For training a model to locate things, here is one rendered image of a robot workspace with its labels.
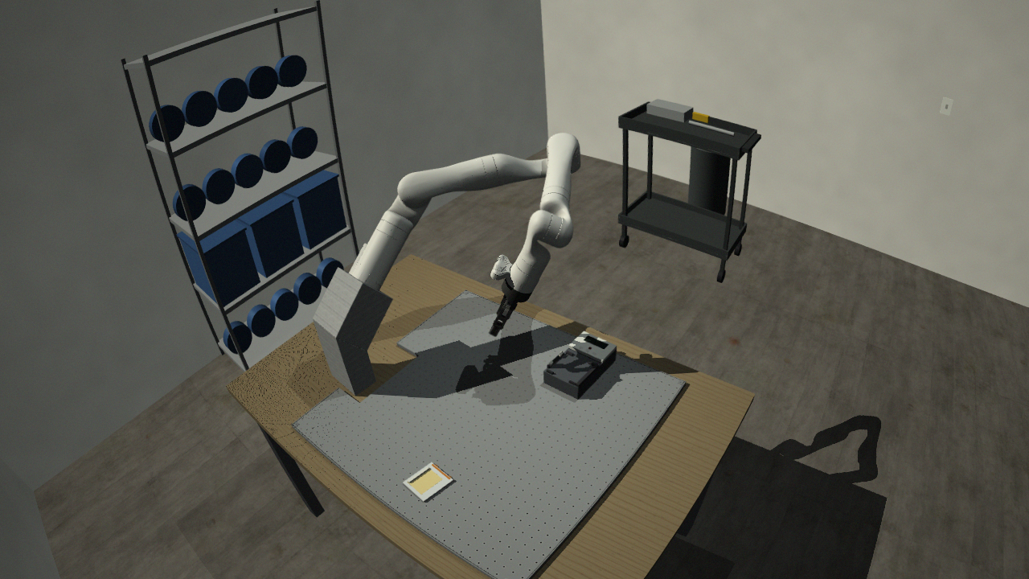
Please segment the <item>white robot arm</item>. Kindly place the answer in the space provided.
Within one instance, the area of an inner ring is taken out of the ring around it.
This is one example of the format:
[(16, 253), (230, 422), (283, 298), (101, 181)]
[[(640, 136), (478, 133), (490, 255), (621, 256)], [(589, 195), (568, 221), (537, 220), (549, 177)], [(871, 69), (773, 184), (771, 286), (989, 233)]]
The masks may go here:
[(409, 233), (435, 195), (545, 179), (540, 210), (530, 218), (525, 245), (517, 261), (512, 265), (510, 259), (501, 254), (491, 272), (494, 280), (506, 278), (517, 292), (530, 294), (551, 259), (548, 250), (538, 240), (561, 248), (569, 245), (573, 236), (569, 211), (571, 175), (579, 169), (580, 142), (576, 136), (561, 133), (549, 137), (545, 160), (519, 160), (512, 155), (492, 154), (411, 173), (400, 180), (396, 201), (383, 214), (370, 242), (363, 245), (350, 275), (381, 290)]

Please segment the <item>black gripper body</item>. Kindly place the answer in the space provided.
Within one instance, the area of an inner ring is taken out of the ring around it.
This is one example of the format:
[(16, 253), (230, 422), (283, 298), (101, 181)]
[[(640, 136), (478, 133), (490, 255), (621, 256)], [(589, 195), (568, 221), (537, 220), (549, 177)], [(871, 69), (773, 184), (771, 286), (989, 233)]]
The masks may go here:
[(517, 290), (512, 289), (512, 287), (510, 285), (508, 285), (508, 283), (506, 281), (506, 278), (505, 278), (504, 282), (502, 283), (502, 292), (508, 298), (508, 299), (505, 298), (505, 302), (504, 302), (503, 306), (506, 306), (507, 303), (508, 303), (508, 304), (511, 305), (510, 310), (512, 309), (512, 306), (514, 306), (514, 302), (526, 302), (526, 301), (528, 301), (529, 297), (532, 294), (532, 293), (531, 294), (525, 294), (525, 293), (517, 292)]

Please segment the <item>grey flat work mat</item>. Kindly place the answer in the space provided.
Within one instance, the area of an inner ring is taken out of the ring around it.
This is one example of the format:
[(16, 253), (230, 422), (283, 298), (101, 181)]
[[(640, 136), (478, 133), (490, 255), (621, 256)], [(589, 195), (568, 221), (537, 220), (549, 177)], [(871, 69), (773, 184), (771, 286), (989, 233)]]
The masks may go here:
[[(416, 358), (361, 400), (338, 388), (292, 426), (372, 497), (491, 579), (531, 579), (685, 386), (617, 353), (580, 399), (545, 384), (576, 335), (458, 294), (397, 346)], [(418, 358), (417, 358), (418, 356)], [(404, 485), (428, 464), (453, 482)]]

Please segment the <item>black dock with white console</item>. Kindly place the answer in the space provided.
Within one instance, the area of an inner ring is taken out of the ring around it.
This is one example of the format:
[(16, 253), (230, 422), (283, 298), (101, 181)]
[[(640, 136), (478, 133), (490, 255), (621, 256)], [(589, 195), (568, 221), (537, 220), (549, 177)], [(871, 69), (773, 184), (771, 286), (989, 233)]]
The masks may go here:
[(613, 365), (615, 353), (617, 345), (582, 332), (566, 351), (551, 360), (543, 371), (543, 379), (558, 391), (580, 399), (589, 386)]

